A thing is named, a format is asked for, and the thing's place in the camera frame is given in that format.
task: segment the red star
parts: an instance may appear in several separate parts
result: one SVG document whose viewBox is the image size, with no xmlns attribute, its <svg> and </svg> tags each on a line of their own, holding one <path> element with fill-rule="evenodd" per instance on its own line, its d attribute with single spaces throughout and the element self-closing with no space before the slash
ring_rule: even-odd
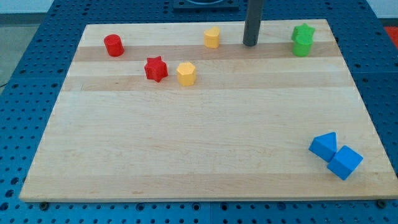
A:
<svg viewBox="0 0 398 224">
<path fill-rule="evenodd" d="M 169 75 L 167 73 L 167 65 L 162 61 L 162 57 L 147 58 L 147 64 L 145 65 L 145 73 L 147 79 L 155 80 L 160 82 L 164 77 Z"/>
</svg>

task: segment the blue pegboard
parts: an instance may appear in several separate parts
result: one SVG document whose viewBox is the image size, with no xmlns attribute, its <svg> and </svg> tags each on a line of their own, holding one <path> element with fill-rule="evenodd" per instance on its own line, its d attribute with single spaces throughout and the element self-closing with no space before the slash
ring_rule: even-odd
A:
<svg viewBox="0 0 398 224">
<path fill-rule="evenodd" d="M 160 0 L 54 1 L 0 98 L 0 223 L 398 223 L 397 200 L 50 203 L 47 210 L 21 202 L 18 195 L 87 24 L 243 21 L 247 1 L 239 2 L 239 10 L 172 8 L 172 1 Z M 398 51 L 367 2 L 267 0 L 263 18 L 328 20 L 398 172 Z"/>
</svg>

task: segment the black pole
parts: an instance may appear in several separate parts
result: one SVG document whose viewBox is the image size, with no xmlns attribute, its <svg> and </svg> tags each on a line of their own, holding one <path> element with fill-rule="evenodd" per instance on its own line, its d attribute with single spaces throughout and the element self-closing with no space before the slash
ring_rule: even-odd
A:
<svg viewBox="0 0 398 224">
<path fill-rule="evenodd" d="M 259 38 L 262 8 L 266 0 L 249 0 L 246 21 L 244 23 L 243 44 L 254 46 Z"/>
</svg>

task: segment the blue block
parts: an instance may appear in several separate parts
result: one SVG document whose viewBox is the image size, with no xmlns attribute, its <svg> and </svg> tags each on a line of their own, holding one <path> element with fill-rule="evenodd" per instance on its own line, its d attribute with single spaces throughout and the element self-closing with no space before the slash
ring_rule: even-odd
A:
<svg viewBox="0 0 398 224">
<path fill-rule="evenodd" d="M 324 161 L 330 162 L 337 152 L 336 133 L 332 132 L 315 137 L 309 150 Z"/>
<path fill-rule="evenodd" d="M 362 160 L 363 157 L 361 155 L 348 146 L 343 146 L 328 164 L 328 169 L 342 180 L 346 180 Z"/>
</svg>

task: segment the yellow block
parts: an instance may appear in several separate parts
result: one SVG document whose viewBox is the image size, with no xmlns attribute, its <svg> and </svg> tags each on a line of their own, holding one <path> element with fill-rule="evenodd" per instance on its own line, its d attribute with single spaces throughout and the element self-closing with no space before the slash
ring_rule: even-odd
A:
<svg viewBox="0 0 398 224">
<path fill-rule="evenodd" d="M 192 86 L 197 79 L 197 71 L 191 62 L 180 63 L 177 68 L 178 82 L 183 86 Z"/>
<path fill-rule="evenodd" d="M 220 28 L 213 27 L 205 30 L 205 46 L 209 48 L 217 48 L 220 44 Z"/>
</svg>

